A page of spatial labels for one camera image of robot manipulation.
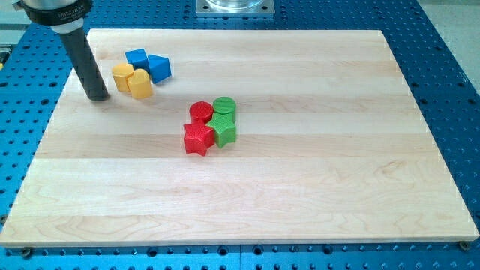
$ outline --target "metal mount plate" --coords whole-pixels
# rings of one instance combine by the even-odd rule
[[[274,0],[264,0],[253,7],[231,8],[221,7],[208,0],[196,0],[197,17],[262,17],[273,18],[275,15]]]

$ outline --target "black cylinder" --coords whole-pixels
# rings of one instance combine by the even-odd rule
[[[108,99],[107,87],[98,70],[83,28],[80,27],[68,34],[59,35],[87,97],[93,101]]]

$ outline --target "yellow block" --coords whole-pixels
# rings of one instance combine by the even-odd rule
[[[128,63],[117,64],[112,67],[112,75],[120,92],[129,92],[128,78],[134,75],[134,66]]]
[[[128,78],[128,87],[130,88],[132,97],[136,99],[148,98],[153,95],[150,75],[146,70],[141,68],[136,69],[133,72],[133,76]]]

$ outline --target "wood grain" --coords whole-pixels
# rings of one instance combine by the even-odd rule
[[[91,30],[112,97],[72,72],[7,247],[459,241],[479,236],[379,31]],[[134,100],[110,69],[168,56]],[[188,107],[229,95],[238,141],[186,155]]]

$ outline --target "plastic block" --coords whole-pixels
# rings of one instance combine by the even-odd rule
[[[133,75],[128,78],[128,87],[132,93],[132,97],[136,99],[148,98],[153,95],[150,76],[141,68],[135,70]]]
[[[236,121],[236,104],[231,97],[219,97],[213,101],[213,110],[218,114],[232,114],[232,121]]]
[[[120,92],[129,92],[128,78],[134,75],[134,66],[128,63],[117,64],[112,68],[113,79]]]
[[[192,123],[206,124],[212,120],[213,106],[205,101],[199,101],[190,106],[190,120]]]
[[[197,153],[205,156],[207,149],[215,144],[215,132],[213,128],[205,126],[201,122],[184,124],[184,144],[187,154]]]
[[[234,143],[237,139],[237,128],[233,123],[233,114],[213,113],[207,127],[215,130],[215,143],[218,148],[223,148],[227,143]]]
[[[134,69],[142,68],[150,73],[149,60],[144,49],[135,49],[125,53],[127,62],[133,65]]]
[[[172,76],[172,71],[170,70],[170,61],[168,58],[149,55],[148,64],[150,67],[151,81],[153,83],[158,83]]]

